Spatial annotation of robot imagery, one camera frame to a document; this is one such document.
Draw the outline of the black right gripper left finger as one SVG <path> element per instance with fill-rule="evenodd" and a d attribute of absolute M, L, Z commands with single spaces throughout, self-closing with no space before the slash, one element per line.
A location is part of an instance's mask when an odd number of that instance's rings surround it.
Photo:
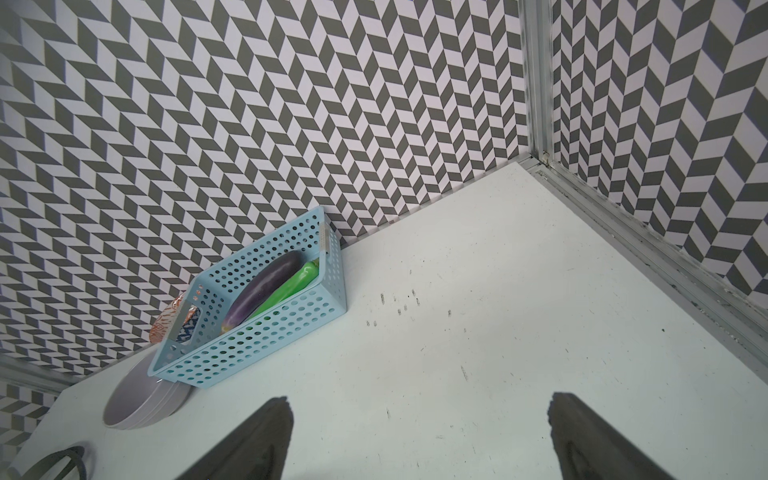
<path fill-rule="evenodd" d="M 286 397 L 265 402 L 178 479 L 280 480 L 294 416 Z"/>

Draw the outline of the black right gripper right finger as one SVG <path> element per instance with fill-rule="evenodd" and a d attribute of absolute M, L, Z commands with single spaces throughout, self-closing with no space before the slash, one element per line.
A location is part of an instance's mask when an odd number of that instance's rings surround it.
<path fill-rule="evenodd" d="M 548 421 L 564 479 L 671 477 L 573 393 L 553 394 Z"/>

